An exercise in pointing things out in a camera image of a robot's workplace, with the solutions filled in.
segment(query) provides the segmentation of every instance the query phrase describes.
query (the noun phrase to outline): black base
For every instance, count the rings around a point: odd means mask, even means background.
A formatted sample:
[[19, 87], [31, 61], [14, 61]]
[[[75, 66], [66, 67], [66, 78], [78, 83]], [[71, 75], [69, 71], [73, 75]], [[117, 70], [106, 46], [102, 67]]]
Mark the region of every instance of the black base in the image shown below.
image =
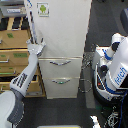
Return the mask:
[[111, 101], [108, 101], [99, 94], [99, 92], [96, 89], [95, 79], [94, 79], [94, 71], [93, 70], [92, 70], [91, 76], [92, 76], [93, 94], [94, 94], [95, 98], [98, 100], [98, 102], [100, 104], [102, 104], [103, 106], [107, 106], [107, 107], [117, 106], [117, 103], [119, 103], [118, 100], [113, 100], [112, 99]]

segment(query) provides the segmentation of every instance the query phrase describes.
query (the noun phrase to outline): freezer compartment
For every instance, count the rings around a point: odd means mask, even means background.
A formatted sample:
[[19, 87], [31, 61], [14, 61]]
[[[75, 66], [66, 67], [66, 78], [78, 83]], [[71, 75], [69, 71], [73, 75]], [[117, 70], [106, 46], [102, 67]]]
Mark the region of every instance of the freezer compartment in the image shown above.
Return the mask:
[[43, 79], [47, 99], [77, 98], [79, 78]]
[[42, 78], [79, 77], [82, 58], [39, 59]]

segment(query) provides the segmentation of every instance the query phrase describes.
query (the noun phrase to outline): white robot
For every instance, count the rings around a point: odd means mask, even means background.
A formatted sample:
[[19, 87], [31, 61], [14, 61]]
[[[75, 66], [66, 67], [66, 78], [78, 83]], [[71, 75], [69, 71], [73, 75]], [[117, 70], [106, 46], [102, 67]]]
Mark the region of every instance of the white robot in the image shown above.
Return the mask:
[[[120, 19], [128, 33], [128, 9], [122, 10]], [[92, 69], [95, 96], [117, 104], [128, 89], [128, 37], [116, 33], [110, 47], [96, 47]]]
[[41, 55], [45, 43], [42, 45], [31, 44], [27, 41], [29, 56], [29, 65], [22, 73], [12, 79], [10, 91], [0, 95], [0, 128], [16, 128], [22, 119], [24, 112], [23, 97], [26, 96], [29, 84], [35, 75], [38, 63], [38, 56]]

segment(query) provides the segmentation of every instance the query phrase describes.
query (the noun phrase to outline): sticker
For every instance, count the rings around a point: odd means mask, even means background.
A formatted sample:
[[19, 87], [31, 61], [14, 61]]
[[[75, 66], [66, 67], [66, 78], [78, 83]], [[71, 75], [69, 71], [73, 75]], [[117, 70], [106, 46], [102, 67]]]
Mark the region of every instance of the sticker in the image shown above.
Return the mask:
[[12, 67], [10, 67], [9, 69], [13, 69]]
[[27, 53], [13, 53], [15, 58], [25, 58], [28, 57]]
[[39, 16], [48, 17], [49, 16], [49, 5], [48, 3], [37, 3]]
[[12, 33], [7, 33], [8, 38], [14, 38]]
[[6, 57], [6, 55], [0, 55], [1, 57]]

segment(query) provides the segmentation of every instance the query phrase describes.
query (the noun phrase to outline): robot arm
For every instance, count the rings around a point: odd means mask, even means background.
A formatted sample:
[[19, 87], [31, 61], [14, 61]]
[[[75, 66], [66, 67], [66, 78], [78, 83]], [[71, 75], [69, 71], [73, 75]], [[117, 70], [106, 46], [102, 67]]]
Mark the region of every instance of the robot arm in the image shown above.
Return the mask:
[[10, 83], [11, 91], [4, 92], [0, 95], [0, 128], [16, 128], [17, 124], [23, 117], [24, 105], [22, 103], [29, 84], [36, 72], [38, 56], [45, 46], [31, 44], [28, 40], [28, 51], [30, 52], [29, 64], [22, 73], [12, 79]]

